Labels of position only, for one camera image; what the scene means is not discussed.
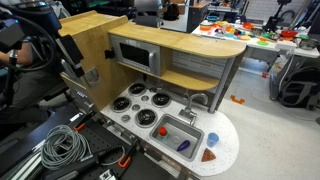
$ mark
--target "chair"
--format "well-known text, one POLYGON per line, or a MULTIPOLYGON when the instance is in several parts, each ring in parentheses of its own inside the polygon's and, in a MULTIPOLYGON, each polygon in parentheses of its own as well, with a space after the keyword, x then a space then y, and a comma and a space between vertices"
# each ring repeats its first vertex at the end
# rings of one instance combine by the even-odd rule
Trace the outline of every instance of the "chair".
POLYGON ((137 14, 134 21, 138 25, 158 28, 163 25, 159 17, 158 1, 135 0, 134 6, 137 8, 137 14))

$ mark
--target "black bracket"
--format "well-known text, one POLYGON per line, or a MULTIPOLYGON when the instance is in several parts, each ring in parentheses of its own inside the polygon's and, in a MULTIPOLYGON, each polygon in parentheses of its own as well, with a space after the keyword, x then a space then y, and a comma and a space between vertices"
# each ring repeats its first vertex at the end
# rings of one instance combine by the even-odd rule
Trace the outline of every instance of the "black bracket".
POLYGON ((105 51, 104 51, 104 57, 105 57, 106 59, 114 58, 114 57, 115 57, 114 50, 113 50, 113 49, 111 49, 111 50, 105 50, 105 51))

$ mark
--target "purple object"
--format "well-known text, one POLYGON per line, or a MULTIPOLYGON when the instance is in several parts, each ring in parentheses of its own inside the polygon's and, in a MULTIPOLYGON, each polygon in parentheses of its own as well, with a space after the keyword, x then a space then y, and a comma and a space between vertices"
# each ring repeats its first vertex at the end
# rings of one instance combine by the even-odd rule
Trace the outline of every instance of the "purple object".
POLYGON ((185 150, 189 146, 190 146, 190 141, 185 140, 185 141, 183 141, 183 143, 180 144, 180 146, 178 147, 177 151, 185 150))

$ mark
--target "sink basin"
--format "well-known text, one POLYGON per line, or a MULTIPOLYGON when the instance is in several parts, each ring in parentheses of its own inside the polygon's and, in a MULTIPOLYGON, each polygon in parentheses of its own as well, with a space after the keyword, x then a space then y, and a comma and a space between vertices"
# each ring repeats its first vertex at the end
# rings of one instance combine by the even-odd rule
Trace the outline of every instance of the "sink basin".
POLYGON ((203 140, 203 132, 200 129, 191 127, 189 124, 175 118, 169 114, 164 114, 154 129, 150 133, 151 139, 169 149, 187 161, 193 161, 200 143, 203 140), (167 140, 161 141, 158 129, 165 127, 167 130, 167 140), (182 151, 177 151, 178 147, 185 140, 190 141, 189 147, 182 151))

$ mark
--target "cable bundle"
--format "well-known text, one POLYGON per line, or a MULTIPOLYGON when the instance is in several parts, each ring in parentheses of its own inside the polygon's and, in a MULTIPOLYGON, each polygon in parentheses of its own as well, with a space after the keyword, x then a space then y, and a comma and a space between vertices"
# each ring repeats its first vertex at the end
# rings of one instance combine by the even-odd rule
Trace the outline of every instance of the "cable bundle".
POLYGON ((50 130, 41 149, 41 162, 50 170, 57 170, 86 156, 92 155, 87 139, 66 125, 50 130))

